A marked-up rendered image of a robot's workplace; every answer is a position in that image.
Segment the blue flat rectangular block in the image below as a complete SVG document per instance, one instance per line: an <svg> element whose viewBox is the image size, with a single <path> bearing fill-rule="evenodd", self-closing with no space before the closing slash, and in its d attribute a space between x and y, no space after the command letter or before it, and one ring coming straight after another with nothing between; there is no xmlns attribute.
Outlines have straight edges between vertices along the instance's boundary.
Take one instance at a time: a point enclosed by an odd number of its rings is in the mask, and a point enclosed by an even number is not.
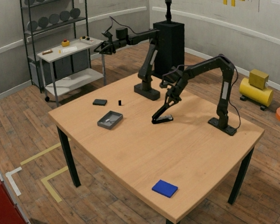
<svg viewBox="0 0 280 224"><path fill-rule="evenodd" d="M171 198L171 196L178 190L177 186L174 186L168 182L165 182L163 180L159 180L153 187L153 191L166 196L168 198Z"/></svg>

